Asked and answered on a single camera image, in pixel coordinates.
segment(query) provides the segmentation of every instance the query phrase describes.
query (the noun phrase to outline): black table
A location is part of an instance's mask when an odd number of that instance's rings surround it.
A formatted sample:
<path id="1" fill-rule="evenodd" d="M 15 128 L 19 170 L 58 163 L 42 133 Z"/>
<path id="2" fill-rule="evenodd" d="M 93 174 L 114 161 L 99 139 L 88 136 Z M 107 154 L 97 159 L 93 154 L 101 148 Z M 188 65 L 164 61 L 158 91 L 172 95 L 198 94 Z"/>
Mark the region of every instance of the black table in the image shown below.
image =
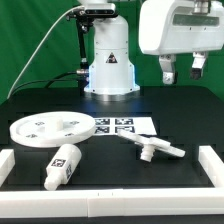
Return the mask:
<path id="1" fill-rule="evenodd" d="M 58 148 L 19 145 L 9 136 L 16 120 L 36 113 L 74 111 L 93 117 L 152 117 L 157 137 L 186 151 L 184 158 L 155 152 L 139 159 L 141 147 L 118 136 L 94 136 L 78 143 L 83 157 L 68 185 L 59 190 L 213 187 L 198 162 L 200 145 L 223 158 L 224 103 L 203 87 L 145 87 L 141 96 L 102 102 L 78 89 L 26 89 L 0 106 L 0 150 L 13 148 L 16 165 L 1 191 L 45 190 L 45 168 Z M 223 223 L 224 215 L 103 218 L 0 219 L 0 223 Z"/>

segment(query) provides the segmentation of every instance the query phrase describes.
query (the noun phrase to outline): white circular plate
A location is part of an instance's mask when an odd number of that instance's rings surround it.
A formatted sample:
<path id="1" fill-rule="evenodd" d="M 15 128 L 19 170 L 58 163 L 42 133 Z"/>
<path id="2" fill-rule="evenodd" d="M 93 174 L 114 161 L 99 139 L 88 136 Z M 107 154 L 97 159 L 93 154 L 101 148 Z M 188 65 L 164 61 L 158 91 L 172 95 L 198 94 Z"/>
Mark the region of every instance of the white circular plate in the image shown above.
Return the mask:
<path id="1" fill-rule="evenodd" d="M 13 141 L 51 148 L 81 142 L 95 133 L 95 120 L 76 112 L 49 112 L 22 118 L 10 126 Z"/>

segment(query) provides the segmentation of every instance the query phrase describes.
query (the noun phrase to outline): black cable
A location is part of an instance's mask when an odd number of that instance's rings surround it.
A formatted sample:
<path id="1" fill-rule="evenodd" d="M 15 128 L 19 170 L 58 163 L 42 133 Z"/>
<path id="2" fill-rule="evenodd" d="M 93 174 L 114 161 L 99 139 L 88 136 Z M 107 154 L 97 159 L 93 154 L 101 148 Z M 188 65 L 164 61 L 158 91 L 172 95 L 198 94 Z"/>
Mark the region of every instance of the black cable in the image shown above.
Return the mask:
<path id="1" fill-rule="evenodd" d="M 54 79 L 52 79 L 52 81 L 49 81 L 47 83 L 47 85 L 44 86 L 44 88 L 49 88 L 55 81 L 55 79 L 61 79 L 65 76 L 69 76 L 69 75 L 77 75 L 76 72 L 66 72 L 66 73 L 62 73 L 61 75 L 56 76 Z"/>
<path id="2" fill-rule="evenodd" d="M 74 80 L 78 80 L 77 78 L 74 78 L 74 79 L 51 79 L 51 80 L 36 80 L 36 81 L 32 81 L 32 82 L 26 82 L 26 83 L 23 83 L 23 84 L 21 84 L 21 85 L 19 85 L 19 86 L 17 86 L 14 90 L 13 90 L 13 92 L 12 92 L 12 94 L 11 95 L 13 95 L 13 94 L 15 94 L 15 92 L 18 90 L 18 89 L 20 89 L 20 88 L 22 88 L 22 87 L 24 87 L 24 86 L 27 86 L 27 85 L 31 85 L 31 84 L 35 84 L 35 83 L 42 83 L 42 82 L 67 82 L 67 81 L 74 81 Z"/>

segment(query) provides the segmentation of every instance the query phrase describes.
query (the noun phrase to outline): white rectangular block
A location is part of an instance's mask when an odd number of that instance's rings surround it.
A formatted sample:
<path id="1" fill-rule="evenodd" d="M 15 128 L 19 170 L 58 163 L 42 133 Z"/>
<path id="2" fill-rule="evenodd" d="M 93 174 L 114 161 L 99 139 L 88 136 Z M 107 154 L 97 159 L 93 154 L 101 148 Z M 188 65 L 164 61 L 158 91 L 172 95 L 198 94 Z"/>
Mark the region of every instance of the white rectangular block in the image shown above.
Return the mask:
<path id="1" fill-rule="evenodd" d="M 0 192 L 0 218 L 87 217 L 88 191 Z"/>
<path id="2" fill-rule="evenodd" d="M 99 190 L 88 198 L 88 217 L 123 216 L 123 190 Z"/>
<path id="3" fill-rule="evenodd" d="M 200 146 L 198 160 L 215 187 L 224 187 L 224 164 L 211 146 Z"/>
<path id="4" fill-rule="evenodd" d="M 135 189 L 123 196 L 125 216 L 224 213 L 222 188 Z"/>
<path id="5" fill-rule="evenodd" d="M 0 187 L 15 165 L 13 149 L 3 149 L 0 152 Z"/>

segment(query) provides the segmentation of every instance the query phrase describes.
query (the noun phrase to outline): green backdrop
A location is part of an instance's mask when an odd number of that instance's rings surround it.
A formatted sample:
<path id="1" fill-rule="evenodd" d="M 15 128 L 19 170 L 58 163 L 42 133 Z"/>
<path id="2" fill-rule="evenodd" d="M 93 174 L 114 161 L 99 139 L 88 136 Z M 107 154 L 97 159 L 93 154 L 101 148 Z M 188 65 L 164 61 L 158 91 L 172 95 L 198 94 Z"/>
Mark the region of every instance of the green backdrop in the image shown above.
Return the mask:
<path id="1" fill-rule="evenodd" d="M 0 103 L 6 99 L 11 85 L 50 26 L 76 4 L 75 0 L 0 0 Z M 116 5 L 119 14 L 129 23 L 129 57 L 136 67 L 136 82 L 142 86 L 162 86 L 158 57 L 143 55 L 138 46 L 139 1 L 117 2 Z M 91 62 L 93 30 L 85 36 L 85 42 Z M 192 54 L 178 55 L 177 85 L 205 86 L 224 100 L 223 59 L 223 50 L 210 52 L 203 78 L 194 81 L 189 78 Z M 77 69 L 79 62 L 75 21 L 67 22 L 64 19 L 51 33 L 19 84 L 54 78 Z M 29 88 L 42 86 L 44 84 L 35 84 Z M 53 86 L 76 86 L 76 83 L 57 83 Z"/>

